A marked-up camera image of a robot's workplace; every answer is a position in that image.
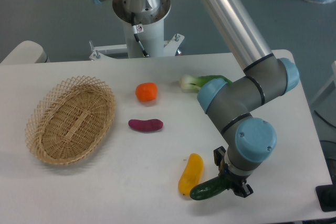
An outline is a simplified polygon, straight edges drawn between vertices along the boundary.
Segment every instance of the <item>silver metal tube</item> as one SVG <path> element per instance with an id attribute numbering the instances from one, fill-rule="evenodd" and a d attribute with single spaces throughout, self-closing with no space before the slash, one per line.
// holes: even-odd
<path id="1" fill-rule="evenodd" d="M 240 0 L 202 1 L 242 69 L 272 53 Z"/>

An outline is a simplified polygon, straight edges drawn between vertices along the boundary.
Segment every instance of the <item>purple sweet potato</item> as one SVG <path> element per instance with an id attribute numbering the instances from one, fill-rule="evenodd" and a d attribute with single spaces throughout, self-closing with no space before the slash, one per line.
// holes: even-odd
<path id="1" fill-rule="evenodd" d="M 150 119 L 150 120 L 137 120 L 137 119 L 131 119 L 128 122 L 128 125 L 137 131 L 141 132 L 152 132 L 152 131 L 158 131 L 163 127 L 163 122 L 159 119 Z"/>

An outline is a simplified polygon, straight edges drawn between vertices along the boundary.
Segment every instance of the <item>yellow pepper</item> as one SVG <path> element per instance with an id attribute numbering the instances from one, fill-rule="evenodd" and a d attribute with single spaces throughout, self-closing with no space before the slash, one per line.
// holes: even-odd
<path id="1" fill-rule="evenodd" d="M 203 175 L 203 160 L 201 156 L 193 153 L 189 156 L 187 166 L 178 181 L 178 190 L 183 195 L 190 195 L 191 189 L 200 183 Z"/>

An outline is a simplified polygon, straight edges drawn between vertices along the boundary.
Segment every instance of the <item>white chair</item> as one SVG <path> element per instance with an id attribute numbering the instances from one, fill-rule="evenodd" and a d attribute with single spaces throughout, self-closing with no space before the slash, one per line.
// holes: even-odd
<path id="1" fill-rule="evenodd" d="M 322 86 L 322 88 L 314 95 L 314 97 L 309 101 L 309 107 L 312 108 L 321 102 L 323 102 L 332 91 L 336 88 L 336 61 L 331 64 L 333 75 L 329 80 Z"/>
<path id="2" fill-rule="evenodd" d="M 0 63 L 0 65 L 18 65 L 50 62 L 42 46 L 32 41 L 23 41 Z"/>

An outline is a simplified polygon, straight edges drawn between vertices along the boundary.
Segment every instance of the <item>black cable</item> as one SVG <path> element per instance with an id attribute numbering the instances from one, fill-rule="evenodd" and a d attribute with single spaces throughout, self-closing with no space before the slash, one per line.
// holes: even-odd
<path id="1" fill-rule="evenodd" d="M 336 126 L 335 125 L 333 125 L 333 124 L 331 124 L 331 123 L 329 123 L 326 119 L 324 119 L 316 110 L 314 110 L 314 112 L 315 112 L 315 114 L 322 120 L 322 121 L 324 121 L 327 125 L 329 125 L 330 127 L 333 127 L 333 128 L 335 128 L 336 129 Z"/>
<path id="2" fill-rule="evenodd" d="M 322 220 L 304 220 L 303 224 L 333 224 L 336 221 L 336 217 L 331 219 L 322 219 Z"/>
<path id="3" fill-rule="evenodd" d="M 135 13 L 131 13 L 131 25 L 132 27 L 136 26 L 135 24 Z M 149 54 L 146 52 L 146 50 L 144 49 L 139 37 L 138 37 L 138 34 L 137 33 L 134 33 L 134 37 L 135 37 L 135 40 L 138 42 L 140 48 L 141 48 L 141 51 L 143 53 L 143 56 L 144 57 L 149 57 Z"/>
<path id="4" fill-rule="evenodd" d="M 333 157 L 327 157 L 327 158 L 325 158 L 325 160 L 336 161 L 336 158 L 333 158 Z"/>
<path id="5" fill-rule="evenodd" d="M 320 140 L 320 142 L 329 142 L 329 143 L 336 144 L 336 142 L 334 142 L 334 141 L 331 141 L 331 140 Z"/>

